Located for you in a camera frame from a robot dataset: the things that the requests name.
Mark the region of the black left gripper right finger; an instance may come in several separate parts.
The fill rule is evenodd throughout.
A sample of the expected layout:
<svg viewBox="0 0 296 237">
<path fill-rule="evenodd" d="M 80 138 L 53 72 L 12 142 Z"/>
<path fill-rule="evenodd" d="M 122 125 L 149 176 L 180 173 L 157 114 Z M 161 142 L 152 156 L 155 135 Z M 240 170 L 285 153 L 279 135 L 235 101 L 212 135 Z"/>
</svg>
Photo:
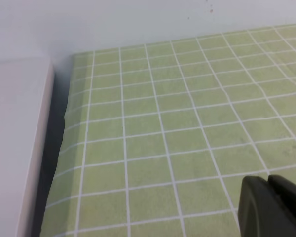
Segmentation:
<svg viewBox="0 0 296 237">
<path fill-rule="evenodd" d="M 296 212 L 296 184 L 280 175 L 269 175 L 268 183 L 283 204 L 291 212 Z"/>
</svg>

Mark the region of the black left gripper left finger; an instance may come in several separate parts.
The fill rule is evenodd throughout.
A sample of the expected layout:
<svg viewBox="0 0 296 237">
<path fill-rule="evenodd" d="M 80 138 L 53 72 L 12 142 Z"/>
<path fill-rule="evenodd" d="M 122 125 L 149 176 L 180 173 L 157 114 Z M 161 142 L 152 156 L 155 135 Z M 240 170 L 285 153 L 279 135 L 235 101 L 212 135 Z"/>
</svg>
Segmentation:
<svg viewBox="0 0 296 237">
<path fill-rule="evenodd" d="M 258 176 L 242 180 L 238 221 L 242 237 L 296 237 L 296 212 Z"/>
</svg>

